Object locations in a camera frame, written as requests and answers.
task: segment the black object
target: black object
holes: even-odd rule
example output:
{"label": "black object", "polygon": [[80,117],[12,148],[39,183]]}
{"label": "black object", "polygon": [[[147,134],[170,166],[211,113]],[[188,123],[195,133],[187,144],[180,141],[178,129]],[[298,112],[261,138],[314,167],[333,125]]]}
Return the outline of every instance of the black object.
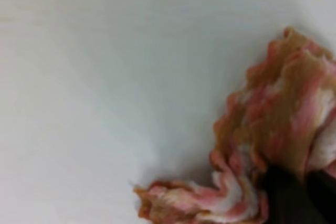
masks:
{"label": "black object", "polygon": [[[263,181],[269,200],[268,224],[336,224],[336,194],[321,180],[321,174],[311,174],[307,188],[278,167],[272,167]],[[333,207],[325,207],[325,197],[333,200]]]}
{"label": "black object", "polygon": [[336,180],[325,172],[309,174],[307,192],[315,207],[332,224],[336,223]]}

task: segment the white surface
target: white surface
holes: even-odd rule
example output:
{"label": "white surface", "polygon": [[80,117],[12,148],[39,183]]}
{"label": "white surface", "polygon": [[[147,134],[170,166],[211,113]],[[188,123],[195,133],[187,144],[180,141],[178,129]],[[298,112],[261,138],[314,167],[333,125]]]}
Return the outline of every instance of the white surface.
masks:
{"label": "white surface", "polygon": [[3,224],[144,223],[132,185],[207,180],[212,123],[269,40],[291,24],[336,48],[334,0],[0,5]]}

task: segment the white background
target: white background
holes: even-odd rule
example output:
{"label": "white background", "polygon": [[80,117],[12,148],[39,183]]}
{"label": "white background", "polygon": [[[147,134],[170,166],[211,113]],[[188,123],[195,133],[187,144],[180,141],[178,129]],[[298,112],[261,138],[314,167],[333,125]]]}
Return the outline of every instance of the white background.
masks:
{"label": "white background", "polygon": [[0,223],[136,224],[132,185],[207,183],[213,122],[335,0],[0,0]]}

